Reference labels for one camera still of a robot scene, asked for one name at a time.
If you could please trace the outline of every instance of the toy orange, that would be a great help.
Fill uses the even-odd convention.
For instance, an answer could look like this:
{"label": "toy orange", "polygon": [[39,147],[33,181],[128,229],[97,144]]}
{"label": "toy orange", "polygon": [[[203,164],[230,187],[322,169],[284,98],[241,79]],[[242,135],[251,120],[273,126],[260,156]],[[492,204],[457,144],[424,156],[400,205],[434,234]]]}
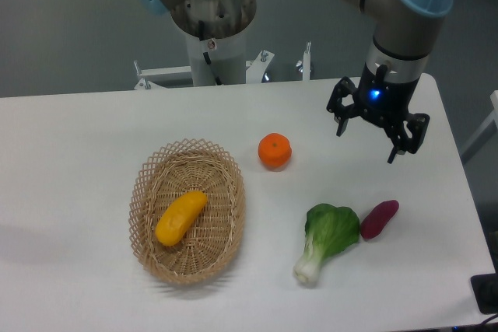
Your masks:
{"label": "toy orange", "polygon": [[259,142],[259,158],[268,167],[276,168],[285,165],[292,153],[289,139],[281,134],[268,134]]}

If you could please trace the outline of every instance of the wicker basket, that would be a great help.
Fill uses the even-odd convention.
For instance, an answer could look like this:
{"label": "wicker basket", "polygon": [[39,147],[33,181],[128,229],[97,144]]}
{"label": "wicker basket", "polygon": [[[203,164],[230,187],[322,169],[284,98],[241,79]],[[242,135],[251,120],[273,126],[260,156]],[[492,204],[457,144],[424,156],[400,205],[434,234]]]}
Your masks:
{"label": "wicker basket", "polygon": [[[208,204],[184,238],[162,245],[154,229],[167,207],[190,190]],[[222,270],[232,260],[244,227],[244,183],[228,152],[205,140],[175,142],[149,157],[130,204],[130,240],[143,267],[163,281],[191,284]]]}

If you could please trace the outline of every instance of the blue led light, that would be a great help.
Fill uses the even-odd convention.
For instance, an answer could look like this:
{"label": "blue led light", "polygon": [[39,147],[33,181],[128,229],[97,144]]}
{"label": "blue led light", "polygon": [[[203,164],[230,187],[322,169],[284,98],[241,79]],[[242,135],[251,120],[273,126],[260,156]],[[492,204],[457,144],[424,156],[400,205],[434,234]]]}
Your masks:
{"label": "blue led light", "polygon": [[372,89],[370,91],[370,100],[376,101],[380,95],[381,95],[381,91],[379,91],[378,89]]}

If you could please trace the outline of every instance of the black cable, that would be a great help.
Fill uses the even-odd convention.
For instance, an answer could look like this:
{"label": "black cable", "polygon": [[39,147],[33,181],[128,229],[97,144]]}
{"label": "black cable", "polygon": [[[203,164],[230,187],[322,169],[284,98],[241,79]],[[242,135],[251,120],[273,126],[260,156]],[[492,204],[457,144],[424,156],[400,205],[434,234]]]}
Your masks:
{"label": "black cable", "polygon": [[489,322],[490,322],[490,321],[492,321],[492,320],[495,320],[496,318],[498,318],[498,314],[495,314],[495,315],[493,315],[493,316],[490,316],[488,319],[483,320],[483,321],[479,324],[479,326],[481,326],[481,327],[485,327],[487,330],[489,330],[489,329],[488,329],[488,326],[486,326],[486,324],[487,324],[487,323],[489,323]]}
{"label": "black cable", "polygon": [[[205,28],[204,22],[199,21],[199,40],[201,42],[203,40],[205,40],[204,28]],[[211,70],[211,73],[212,73],[213,78],[215,79],[216,85],[217,86],[223,86],[223,82],[221,82],[221,79],[219,78],[218,73],[216,72],[214,66],[212,66],[211,58],[209,57],[209,53],[208,52],[204,52],[202,54],[202,56],[204,57],[205,63],[209,66],[209,70]]]}

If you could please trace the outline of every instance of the metal bolt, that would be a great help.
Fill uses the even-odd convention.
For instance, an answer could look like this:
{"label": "metal bolt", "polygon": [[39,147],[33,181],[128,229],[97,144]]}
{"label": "metal bolt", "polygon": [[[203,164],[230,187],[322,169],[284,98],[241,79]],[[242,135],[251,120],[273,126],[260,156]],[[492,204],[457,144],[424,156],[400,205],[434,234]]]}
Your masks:
{"label": "metal bolt", "polygon": [[135,66],[135,70],[137,72],[137,77],[141,78],[142,70],[139,68],[139,62],[137,60],[133,61],[133,65]]}
{"label": "metal bolt", "polygon": [[267,50],[261,51],[261,62],[266,62],[267,57],[268,57],[268,51]]}
{"label": "metal bolt", "polygon": [[[297,74],[303,74],[303,62],[301,60],[299,60],[297,63],[296,63],[296,72]],[[314,73],[314,64],[312,61],[310,61],[310,75],[313,75]]]}

